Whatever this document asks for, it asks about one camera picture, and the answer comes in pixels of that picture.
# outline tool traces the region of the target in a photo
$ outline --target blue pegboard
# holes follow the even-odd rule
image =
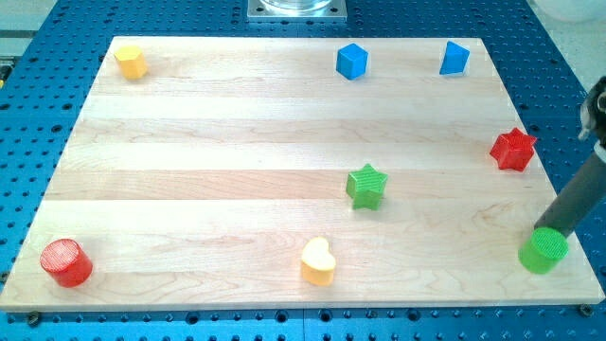
[[[248,23],[245,1],[60,0],[0,90],[0,271],[18,254],[115,35],[479,37],[556,190],[589,155],[578,142],[586,93],[524,0],[348,0],[346,23]],[[578,229],[606,283],[606,203]],[[602,340],[606,305],[282,312],[0,313],[0,340]]]

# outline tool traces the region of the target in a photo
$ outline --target green star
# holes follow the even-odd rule
[[[350,172],[346,192],[353,198],[353,209],[366,207],[377,210],[386,182],[387,174],[376,171],[369,164]]]

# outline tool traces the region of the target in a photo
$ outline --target toy block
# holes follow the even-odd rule
[[[122,46],[114,57],[127,80],[138,80],[148,72],[143,52],[138,46]]]
[[[568,242],[559,231],[539,227],[518,252],[520,263],[531,273],[546,274],[568,254]]]
[[[496,159],[499,170],[523,171],[534,155],[532,146],[536,141],[535,136],[526,135],[518,128],[513,128],[511,132],[499,135],[490,155]]]
[[[40,256],[40,265],[65,288],[84,283],[93,272],[91,260],[77,242],[69,239],[50,243]]]
[[[348,176],[346,192],[353,199],[353,209],[365,207],[377,210],[383,198],[387,174],[376,171],[369,164]]]
[[[462,74],[467,66],[470,50],[453,42],[446,43],[446,52],[439,68],[440,75]]]
[[[303,248],[301,277],[311,284],[328,286],[334,278],[336,264],[336,259],[330,253],[329,241],[315,237]]]
[[[337,71],[352,81],[366,72],[368,52],[356,44],[347,45],[337,54]]]

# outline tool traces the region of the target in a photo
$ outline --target green cylinder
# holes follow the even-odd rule
[[[520,263],[531,273],[546,274],[568,254],[568,242],[558,230],[539,227],[518,252]]]

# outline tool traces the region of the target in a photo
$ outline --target red cylinder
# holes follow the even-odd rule
[[[93,272],[93,263],[80,245],[69,239],[50,243],[40,256],[40,265],[65,288],[82,284]]]

